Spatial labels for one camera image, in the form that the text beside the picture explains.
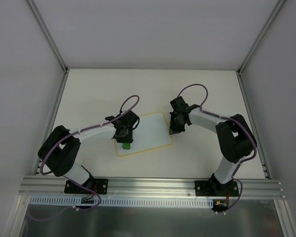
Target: yellow border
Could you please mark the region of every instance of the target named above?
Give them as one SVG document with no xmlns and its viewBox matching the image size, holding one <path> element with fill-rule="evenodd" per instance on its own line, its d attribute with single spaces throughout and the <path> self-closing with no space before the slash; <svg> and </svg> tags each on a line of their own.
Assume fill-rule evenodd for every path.
<svg viewBox="0 0 296 237">
<path fill-rule="evenodd" d="M 166 124 L 167 124 L 167 126 L 168 126 L 168 130 L 170 130 L 169 123 L 168 123 L 168 121 L 167 121 L 167 119 L 166 119 L 165 114 L 164 114 L 162 111 L 157 111 L 157 112 L 153 112 L 153 113 L 149 113 L 149 114 L 145 114 L 145 115 L 140 115 L 139 117 L 143 117 L 143 116 L 147 116 L 147 115 L 153 115 L 153 114 L 157 114 L 157 113 L 162 113 L 162 114 L 163 114 L 164 120 L 165 120 L 165 122 L 166 122 Z M 139 153 L 143 153 L 143 152 L 148 152 L 148 151 L 152 151 L 152 150 L 160 149 L 160 148 L 162 148 L 162 147 L 169 147 L 169 146 L 171 146 L 171 145 L 173 144 L 172 135 L 170 135 L 170 137 L 171 137 L 171 143 L 168 144 L 168 145 L 163 145 L 163 146 L 160 146 L 160 147 L 154 147 L 154 148 L 150 148 L 150 149 L 147 149 L 147 150 L 143 150 L 143 151 L 140 151 L 140 152 L 134 152 L 134 153 L 126 154 L 126 155 L 119 155 L 119 154 L 118 154 L 118 151 L 117 151 L 117 142 L 116 142 L 116 140 L 115 140 L 114 144 L 115 144 L 116 155 L 117 155 L 118 157 L 127 157 L 127 156 L 131 156 L 131 155 L 135 155 L 135 154 L 139 154 Z"/>
</svg>

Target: black mounting bracket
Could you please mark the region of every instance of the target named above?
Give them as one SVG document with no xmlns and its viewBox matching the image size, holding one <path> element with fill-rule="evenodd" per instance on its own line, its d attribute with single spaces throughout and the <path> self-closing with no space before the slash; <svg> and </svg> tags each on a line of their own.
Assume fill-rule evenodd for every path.
<svg viewBox="0 0 296 237">
<path fill-rule="evenodd" d="M 207 188 L 208 181 L 195 181 L 195 195 L 197 197 L 226 197 L 229 193 L 230 197 L 238 197 L 239 190 L 236 181 L 232 181 L 224 189 L 220 190 L 219 193 L 215 192 L 214 189 Z"/>
<path fill-rule="evenodd" d="M 93 179 L 93 183 L 91 187 L 95 187 L 95 192 L 97 194 L 105 195 L 108 192 L 108 179 Z M 66 194 L 90 194 L 89 191 L 82 189 L 72 183 L 71 181 L 67 181 L 65 184 L 65 190 L 64 193 Z"/>
</svg>

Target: wire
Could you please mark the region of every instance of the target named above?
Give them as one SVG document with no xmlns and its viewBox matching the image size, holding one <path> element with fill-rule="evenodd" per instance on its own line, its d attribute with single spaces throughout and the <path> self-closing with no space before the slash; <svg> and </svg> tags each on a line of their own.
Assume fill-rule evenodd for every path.
<svg viewBox="0 0 296 237">
<path fill-rule="evenodd" d="M 115 118 L 113 118 L 112 120 L 110 120 L 110 121 L 107 121 L 107 122 L 105 122 L 105 123 L 103 123 L 103 124 L 97 124 L 97 125 L 94 125 L 94 126 L 90 126 L 90 127 L 86 127 L 86 128 L 83 128 L 83 129 L 81 129 L 80 131 L 75 131 L 75 132 L 73 132 L 73 133 L 70 133 L 70 134 L 68 134 L 67 136 L 65 136 L 65 137 L 63 137 L 62 139 L 60 139 L 51 149 L 50 149 L 50 151 L 47 153 L 47 155 L 45 156 L 45 158 L 44 158 L 44 160 L 43 160 L 43 162 L 42 162 L 42 164 L 41 164 L 41 166 L 40 166 L 40 169 L 39 169 L 39 171 L 40 171 L 40 174 L 41 175 L 46 175 L 46 174 L 50 174 L 50 173 L 52 173 L 51 171 L 49 171 L 49 172 L 44 172 L 43 171 L 43 169 L 44 169 L 44 166 L 45 166 L 45 164 L 46 164 L 46 162 L 47 162 L 47 160 L 48 160 L 48 158 L 49 158 L 49 156 L 52 154 L 52 152 L 63 142 L 63 141 L 65 141 L 66 139 L 68 139 L 68 138 L 70 138 L 70 137 L 72 137 L 72 136 L 75 136 L 75 135 L 77 135 L 77 134 L 79 134 L 79 133 L 82 133 L 82 132 L 85 132 L 85 131 L 88 131 L 88 130 L 91 130 L 91 129 L 94 129 L 94 128 L 98 128 L 98 127 L 101 127 L 101 126 L 106 126 L 106 125 L 108 125 L 108 124 L 110 124 L 110 123 L 112 123 L 112 122 L 114 122 L 114 121 L 116 121 L 116 120 L 118 120 L 118 119 L 120 119 L 121 117 L 123 117 L 125 114 L 127 114 L 129 111 L 131 111 L 137 104 L 138 104 L 138 102 L 139 102 L 139 96 L 138 95 L 132 95 L 132 96 L 130 96 L 130 97 L 128 97 L 125 101 L 124 101 L 124 103 L 122 104 L 122 106 L 129 100 L 129 99 L 131 99 L 131 98 L 133 98 L 133 97 L 137 97 L 137 101 L 135 102 L 135 104 L 132 106 L 132 107 L 130 107 L 128 110 L 126 110 L 124 113 L 122 113 L 122 114 L 120 114 L 120 115 L 118 115 L 118 116 L 116 116 Z"/>
<path fill-rule="evenodd" d="M 206 100 L 207 100 L 207 98 L 208 98 L 208 89 L 206 88 L 206 86 L 204 86 L 204 85 L 202 85 L 202 84 L 191 84 L 191 85 L 188 85 L 188 86 L 184 87 L 184 88 L 179 92 L 177 98 L 182 94 L 183 91 L 185 91 L 186 89 L 188 89 L 188 88 L 191 87 L 191 86 L 196 86 L 196 85 L 203 87 L 203 88 L 205 89 L 205 91 L 206 91 L 205 99 L 203 100 L 203 102 L 202 102 L 201 105 L 199 106 L 199 108 L 200 108 L 201 111 L 202 111 L 203 104 L 206 102 Z"/>
<path fill-rule="evenodd" d="M 246 136 L 249 138 L 249 140 L 250 140 L 250 142 L 251 142 L 251 144 L 252 144 L 253 150 L 254 150 L 254 153 L 253 153 L 253 155 L 252 155 L 251 157 L 249 157 L 249 158 L 245 158 L 245 159 L 242 159 L 242 160 L 238 163 L 238 165 L 237 165 L 237 167 L 235 168 L 233 174 L 231 175 L 231 177 L 232 177 L 233 180 L 235 180 L 235 181 L 237 181 L 237 182 L 240 183 L 240 193 L 239 193 L 239 196 L 238 196 L 237 200 L 235 201 L 235 203 L 234 203 L 232 206 L 230 206 L 230 207 L 225 211 L 225 213 L 226 213 L 226 212 L 228 212 L 232 207 L 234 207 L 234 206 L 239 202 L 239 200 L 240 200 L 240 198 L 241 198 L 241 196 L 242 196 L 243 184 L 242 184 L 241 180 L 239 180 L 239 179 L 235 179 L 235 178 L 234 178 L 234 175 L 237 173 L 237 171 L 238 171 L 239 167 L 241 166 L 241 164 L 243 164 L 243 163 L 246 162 L 246 161 L 252 160 L 252 159 L 254 159 L 254 158 L 256 157 L 256 155 L 257 155 L 257 147 L 256 147 L 256 144 L 255 144 L 253 138 L 252 138 L 252 137 L 250 136 L 250 134 L 248 133 L 248 131 L 247 131 L 247 130 L 245 129 L 245 127 L 244 127 L 241 123 L 239 123 L 237 120 L 235 120 L 235 119 L 233 119 L 233 118 L 230 118 L 230 117 L 219 116 L 219 115 L 214 114 L 214 113 L 212 113 L 212 112 L 209 112 L 209 111 L 205 111 L 205 110 L 203 110 L 202 107 L 203 107 L 204 103 L 206 102 L 206 100 L 207 100 L 207 98 L 208 98 L 208 89 L 206 88 L 206 86 L 204 86 L 204 85 L 202 85 L 202 84 L 191 84 L 191 85 L 188 85 L 188 86 L 184 87 L 184 88 L 180 91 L 180 93 L 178 94 L 177 97 L 179 97 L 179 96 L 181 95 L 181 93 L 182 93 L 184 90 L 186 90 L 187 88 L 189 88 L 189 87 L 191 87 L 191 86 L 195 86 L 195 85 L 198 85 L 198 86 L 203 87 L 203 88 L 205 89 L 205 91 L 206 91 L 205 99 L 203 100 L 203 102 L 202 102 L 202 103 L 200 104 L 200 106 L 199 106 L 201 112 L 203 112 L 203 113 L 205 113 L 205 114 L 207 114 L 207 115 L 214 116 L 214 117 L 216 117 L 216 118 L 229 120 L 229 121 L 232 121 L 233 123 L 237 124 L 237 125 L 241 128 L 241 130 L 246 134 Z"/>
<path fill-rule="evenodd" d="M 75 135 L 77 135 L 77 134 L 79 134 L 79 133 L 82 133 L 82 132 L 85 132 L 85 131 L 89 131 L 89 130 L 91 130 L 91 129 L 95 129 L 95 128 L 98 128 L 98 127 L 102 127 L 102 126 L 106 126 L 106 125 L 108 125 L 108 124 L 110 124 L 110 123 L 112 123 L 112 122 L 114 122 L 114 121 L 116 121 L 116 120 L 118 120 L 118 119 L 120 119 L 121 117 L 123 117 L 125 114 L 127 114 L 129 111 L 131 111 L 137 104 L 138 104 L 138 102 L 139 102 L 139 96 L 138 95 L 132 95 L 132 96 L 130 96 L 130 97 L 128 97 L 124 102 L 123 102 L 123 104 L 122 104 L 122 106 L 121 106 L 121 109 L 123 108 L 123 106 L 124 106 L 124 104 L 128 101 L 128 100 L 130 100 L 131 98 L 134 98 L 134 97 L 136 97 L 137 98 L 137 101 L 128 109 L 128 110 L 126 110 L 125 112 L 123 112 L 122 114 L 119 114 L 118 116 L 116 116 L 115 118 L 113 118 L 112 120 L 110 120 L 110 121 L 107 121 L 107 122 L 105 122 L 105 123 L 103 123 L 103 124 L 97 124 L 97 125 L 94 125 L 94 126 L 90 126 L 90 127 L 86 127 L 86 128 L 83 128 L 83 129 L 81 129 L 80 131 L 75 131 L 75 132 L 73 132 L 73 133 L 70 133 L 70 134 L 68 134 L 67 136 L 65 136 L 65 137 L 63 137 L 62 139 L 60 139 L 51 149 L 50 149 L 50 151 L 47 153 L 47 155 L 45 156 L 45 158 L 43 159 L 43 161 L 42 161 L 42 164 L 41 164 L 41 166 L 40 166 L 40 173 L 41 173 L 41 175 L 46 175 L 46 174 L 50 174 L 50 173 L 52 173 L 51 171 L 49 171 L 49 172 L 44 172 L 43 171 L 43 168 L 44 168 L 44 166 L 45 166 L 45 164 L 46 164 L 46 162 L 47 162 L 47 160 L 48 160 L 48 158 L 49 158 L 49 156 L 52 154 L 52 152 L 63 142 L 63 141 L 65 141 L 66 139 L 68 139 L 68 138 L 70 138 L 70 137 L 72 137 L 72 136 L 75 136 Z M 70 208 L 76 208 L 76 210 L 77 211 L 88 211 L 88 210 L 92 210 L 92 209 L 94 209 L 94 208 L 96 208 L 98 205 L 100 205 L 101 203 L 102 203 L 102 199 L 101 199 L 101 197 L 100 197 L 100 195 L 98 195 L 94 190 L 91 190 L 91 189 L 88 189 L 88 188 L 86 188 L 86 187 L 84 187 L 84 186 L 82 186 L 82 185 L 80 185 L 80 184 L 78 184 L 78 183 L 76 183 L 75 181 L 73 181 L 73 180 L 71 180 L 71 179 L 69 179 L 68 177 L 66 177 L 66 176 L 64 176 L 66 179 L 68 179 L 68 180 L 70 180 L 73 184 L 75 184 L 76 186 L 78 186 L 78 187 L 80 187 L 80 188 L 82 188 L 82 189 L 84 189 L 84 190 L 86 190 L 86 191 L 89 191 L 91 194 L 93 194 L 93 195 L 96 195 L 97 196 L 97 198 L 99 199 L 99 201 L 98 201 L 98 203 L 97 204 L 95 204 L 95 205 L 93 205 L 93 206 L 91 206 L 90 208 L 87 208 L 87 209 L 81 209 L 81 208 L 76 208 L 76 206 L 68 206 L 68 207 L 65 207 L 64 209 L 62 209 L 60 212 L 58 212 L 56 215 L 54 215 L 54 216 L 52 216 L 52 217 L 49 217 L 49 218 L 45 218 L 45 219 L 37 219 L 37 218 L 35 218 L 35 217 L 33 217 L 31 214 L 30 214 L 30 208 L 28 208 L 28 210 L 27 210 L 27 216 L 30 218 L 30 219 L 32 219 L 32 220 L 34 220 L 34 221 L 41 221 L 41 222 L 43 222 L 43 221 L 50 221 L 50 220 L 52 220 L 52 219 L 54 219 L 54 218 L 56 218 L 57 216 L 59 216 L 61 213 L 63 213 L 64 211 L 66 211 L 66 210 L 68 210 L 68 209 L 70 209 Z"/>
<path fill-rule="evenodd" d="M 224 201 L 229 201 L 230 194 L 229 194 L 229 192 L 227 192 L 227 193 L 228 193 L 227 197 L 226 197 L 226 199 Z"/>
<path fill-rule="evenodd" d="M 94 190 L 94 191 L 96 191 L 96 189 L 97 189 L 97 186 L 96 185 L 94 185 L 94 188 L 92 189 L 92 190 Z M 94 196 L 94 194 L 93 193 L 89 193 L 89 195 L 88 196 L 86 196 L 85 197 L 85 199 L 86 200 L 90 200 L 90 199 L 92 199 L 93 198 L 93 196 Z"/>
</svg>

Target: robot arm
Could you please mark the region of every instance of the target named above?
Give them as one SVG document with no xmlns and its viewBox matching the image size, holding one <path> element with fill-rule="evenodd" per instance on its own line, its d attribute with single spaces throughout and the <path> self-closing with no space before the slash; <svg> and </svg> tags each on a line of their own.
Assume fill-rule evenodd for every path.
<svg viewBox="0 0 296 237">
<path fill-rule="evenodd" d="M 198 125 L 217 134 L 223 157 L 218 169 L 203 189 L 207 189 L 208 192 L 205 193 L 225 195 L 225 190 L 232 183 L 232 176 L 239 162 L 254 149 L 250 139 L 237 124 L 206 114 L 199 109 L 198 105 L 189 106 L 181 96 L 172 100 L 170 104 L 173 108 L 173 112 L 170 113 L 170 134 L 184 132 L 185 124 Z M 231 118 L 238 121 L 257 144 L 244 118 L 241 115 Z"/>
<path fill-rule="evenodd" d="M 105 120 L 110 121 L 114 118 L 114 116 L 110 116 L 105 118 Z M 46 161 L 46 165 L 55 176 L 65 176 L 79 185 L 92 189 L 94 185 L 93 176 L 82 165 L 75 163 L 81 142 L 92 137 L 93 139 L 113 138 L 118 143 L 130 144 L 133 142 L 133 126 L 138 122 L 139 117 L 134 112 L 129 111 L 111 124 L 71 136 L 61 143 L 62 147 L 58 146 L 51 153 Z M 39 158 L 44 160 L 52 147 L 71 132 L 62 125 L 56 127 L 38 151 Z"/>
</svg>

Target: white wall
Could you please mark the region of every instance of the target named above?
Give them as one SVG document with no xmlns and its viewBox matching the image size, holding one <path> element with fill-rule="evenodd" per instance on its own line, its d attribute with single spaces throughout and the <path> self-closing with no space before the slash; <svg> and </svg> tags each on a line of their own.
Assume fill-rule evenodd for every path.
<svg viewBox="0 0 296 237">
<path fill-rule="evenodd" d="M 296 223 L 296 0 L 286 3 L 243 78 L 273 178 L 282 180 Z"/>
<path fill-rule="evenodd" d="M 24 0 L 0 0 L 0 236 L 46 127 L 62 71 Z"/>
<path fill-rule="evenodd" d="M 238 69 L 277 0 L 35 0 L 67 66 Z"/>
</svg>

